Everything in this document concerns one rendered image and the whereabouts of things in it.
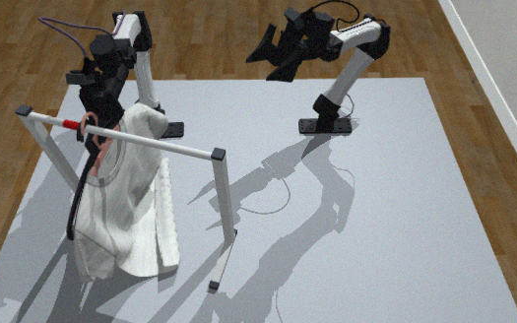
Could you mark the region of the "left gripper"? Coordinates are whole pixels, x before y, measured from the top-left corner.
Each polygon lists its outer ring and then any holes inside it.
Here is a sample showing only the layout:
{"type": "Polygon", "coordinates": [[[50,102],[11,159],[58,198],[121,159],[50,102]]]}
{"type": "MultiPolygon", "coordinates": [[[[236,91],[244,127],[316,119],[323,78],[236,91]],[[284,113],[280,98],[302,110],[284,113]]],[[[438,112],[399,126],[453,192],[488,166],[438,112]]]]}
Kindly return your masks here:
{"type": "Polygon", "coordinates": [[[291,32],[281,31],[281,37],[276,46],[272,42],[276,27],[274,24],[268,26],[256,49],[247,57],[246,63],[268,60],[273,66],[279,67],[267,76],[266,81],[291,83],[298,66],[309,55],[309,45],[303,39],[299,41],[299,38],[291,32]]]}

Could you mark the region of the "white t-shirt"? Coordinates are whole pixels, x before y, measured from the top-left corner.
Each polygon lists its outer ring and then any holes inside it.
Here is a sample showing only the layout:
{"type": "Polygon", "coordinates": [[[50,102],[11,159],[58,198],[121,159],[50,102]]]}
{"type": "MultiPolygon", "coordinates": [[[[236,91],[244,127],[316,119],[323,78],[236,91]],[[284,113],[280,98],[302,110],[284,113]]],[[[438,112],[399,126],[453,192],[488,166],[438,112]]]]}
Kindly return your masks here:
{"type": "MultiPolygon", "coordinates": [[[[118,132],[159,140],[168,117],[137,102],[119,125],[118,132]]],[[[161,149],[113,139],[96,177],[89,171],[74,228],[81,282],[113,279],[115,265],[137,277],[179,267],[169,161],[163,156],[161,149]]]]}

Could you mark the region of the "black wire hanger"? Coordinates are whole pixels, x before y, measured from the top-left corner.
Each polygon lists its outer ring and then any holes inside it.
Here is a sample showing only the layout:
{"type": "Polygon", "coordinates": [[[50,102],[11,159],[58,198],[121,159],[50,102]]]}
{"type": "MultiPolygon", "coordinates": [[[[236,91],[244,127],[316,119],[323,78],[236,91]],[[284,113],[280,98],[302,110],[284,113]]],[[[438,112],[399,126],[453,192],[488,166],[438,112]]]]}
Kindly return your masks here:
{"type": "MultiPolygon", "coordinates": [[[[86,128],[86,125],[90,123],[90,120],[86,120],[85,121],[85,128],[86,128]]],[[[92,159],[92,162],[90,164],[90,167],[89,167],[89,170],[88,172],[90,171],[90,169],[92,168],[92,166],[95,164],[95,161],[97,159],[97,156],[100,152],[100,149],[96,146],[96,144],[94,144],[94,142],[92,141],[92,138],[93,138],[93,135],[91,136],[91,139],[89,141],[89,148],[91,149],[91,151],[93,152],[94,154],[94,157],[92,159]]],[[[84,135],[81,134],[80,132],[80,141],[83,143],[84,142],[84,135]]],[[[84,186],[85,186],[85,183],[84,183],[84,186]]],[[[83,189],[84,189],[84,186],[83,186],[83,189]]],[[[82,189],[82,193],[83,193],[83,189],[82,189]]],[[[82,193],[81,193],[81,196],[80,196],[80,200],[79,200],[79,204],[80,204],[80,201],[81,201],[81,197],[82,197],[82,193]]],[[[79,204],[78,204],[78,208],[79,208],[79,204]]],[[[78,212],[78,208],[77,208],[77,212],[78,212]]]]}
{"type": "MultiPolygon", "coordinates": [[[[80,141],[80,132],[81,132],[81,128],[80,127],[81,127],[81,122],[79,123],[79,126],[77,128],[77,141],[78,142],[80,141]]],[[[88,137],[87,137],[87,140],[85,142],[85,147],[87,148],[87,150],[90,153],[90,155],[89,155],[89,158],[88,158],[88,160],[86,162],[84,170],[82,172],[82,175],[81,175],[81,178],[80,178],[80,181],[79,181],[79,184],[78,184],[75,196],[74,196],[74,200],[73,200],[73,203],[72,203],[72,206],[71,206],[71,211],[70,211],[69,219],[68,219],[66,233],[67,233],[67,237],[68,237],[69,240],[74,240],[74,234],[73,234],[73,231],[72,231],[73,221],[74,221],[77,205],[78,205],[78,202],[79,202],[79,199],[80,199],[80,195],[81,195],[81,192],[82,192],[82,188],[83,188],[83,185],[84,185],[84,182],[85,182],[85,178],[86,178],[86,175],[87,175],[90,163],[91,163],[91,161],[93,159],[93,156],[94,156],[93,152],[89,148],[89,141],[91,139],[91,136],[92,136],[92,134],[88,133],[88,137]]]]}

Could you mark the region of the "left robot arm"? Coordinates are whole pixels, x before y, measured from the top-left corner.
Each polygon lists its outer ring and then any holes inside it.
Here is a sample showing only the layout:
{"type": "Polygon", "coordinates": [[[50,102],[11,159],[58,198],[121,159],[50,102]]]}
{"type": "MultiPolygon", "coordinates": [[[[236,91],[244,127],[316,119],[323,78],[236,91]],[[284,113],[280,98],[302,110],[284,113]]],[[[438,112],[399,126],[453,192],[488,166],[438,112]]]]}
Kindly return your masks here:
{"type": "Polygon", "coordinates": [[[351,120],[339,118],[338,110],[359,75],[373,60],[381,58],[387,51],[390,26],[383,22],[377,24],[369,21],[375,17],[367,13],[363,17],[365,20],[359,24],[338,32],[331,31],[335,19],[326,13],[313,12],[311,9],[298,13],[289,7],[284,14],[288,20],[285,32],[291,32],[299,41],[304,35],[308,38],[304,39],[309,45],[309,55],[305,60],[319,57],[323,61],[331,62],[356,46],[352,58],[334,84],[314,102],[313,109],[319,114],[318,118],[300,118],[298,121],[301,134],[352,133],[351,120]]]}

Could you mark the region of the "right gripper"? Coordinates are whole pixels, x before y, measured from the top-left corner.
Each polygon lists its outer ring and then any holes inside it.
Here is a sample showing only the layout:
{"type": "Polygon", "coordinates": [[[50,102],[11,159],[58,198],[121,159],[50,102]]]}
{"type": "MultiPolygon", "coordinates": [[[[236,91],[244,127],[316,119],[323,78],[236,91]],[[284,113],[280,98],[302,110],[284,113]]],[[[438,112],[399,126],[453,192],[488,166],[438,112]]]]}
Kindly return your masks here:
{"type": "Polygon", "coordinates": [[[105,77],[102,75],[102,79],[107,90],[104,88],[84,87],[79,90],[79,98],[86,112],[92,111],[97,116],[97,127],[113,130],[124,115],[123,108],[118,101],[122,91],[122,84],[118,83],[117,79],[111,76],[105,77]]]}

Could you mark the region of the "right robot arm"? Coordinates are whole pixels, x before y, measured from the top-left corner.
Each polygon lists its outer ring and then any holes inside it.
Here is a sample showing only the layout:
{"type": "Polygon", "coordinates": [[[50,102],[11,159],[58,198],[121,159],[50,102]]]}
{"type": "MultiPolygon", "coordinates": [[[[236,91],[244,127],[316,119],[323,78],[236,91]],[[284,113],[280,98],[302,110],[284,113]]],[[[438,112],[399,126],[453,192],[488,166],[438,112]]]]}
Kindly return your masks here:
{"type": "MultiPolygon", "coordinates": [[[[161,109],[161,105],[159,105],[153,84],[150,67],[150,48],[152,47],[152,34],[145,13],[144,11],[134,11],[132,15],[124,16],[117,34],[96,34],[96,39],[89,46],[94,60],[85,60],[82,70],[72,70],[70,73],[66,73],[67,84],[80,85],[82,89],[94,87],[106,90],[102,79],[102,75],[104,75],[116,78],[122,84],[123,89],[129,74],[128,69],[134,69],[139,103],[165,115],[164,109],[161,109]],[[122,64],[121,61],[123,61],[122,64]],[[98,67],[102,74],[96,71],[95,67],[98,67]]],[[[167,130],[162,138],[177,138],[183,137],[183,135],[183,122],[168,122],[167,130]]]]}

